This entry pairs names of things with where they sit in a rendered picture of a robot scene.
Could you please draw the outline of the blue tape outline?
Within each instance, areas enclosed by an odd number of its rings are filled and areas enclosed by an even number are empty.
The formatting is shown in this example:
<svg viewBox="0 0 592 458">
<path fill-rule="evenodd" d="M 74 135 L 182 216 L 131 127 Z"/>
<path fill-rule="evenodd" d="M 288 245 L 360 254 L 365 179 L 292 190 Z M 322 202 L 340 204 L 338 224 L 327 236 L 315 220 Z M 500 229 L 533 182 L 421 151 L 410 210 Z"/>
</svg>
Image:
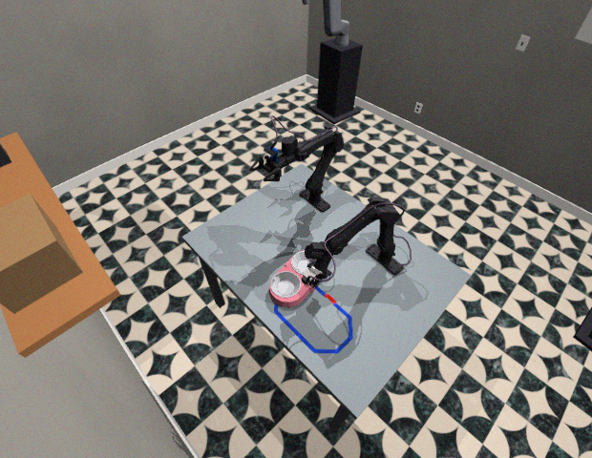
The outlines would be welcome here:
<svg viewBox="0 0 592 458">
<path fill-rule="evenodd" d="M 311 349 L 313 353 L 338 353 L 352 338 L 352 322 L 351 316 L 342 309 L 329 294 L 324 293 L 317 285 L 315 289 L 318 290 L 324 297 L 329 298 L 332 301 L 332 304 L 338 308 L 346 317 L 349 318 L 349 337 L 336 349 L 336 350 L 329 350 L 329 349 L 315 349 L 279 312 L 278 312 L 278 304 L 275 303 L 274 312 L 276 315 Z"/>
</svg>

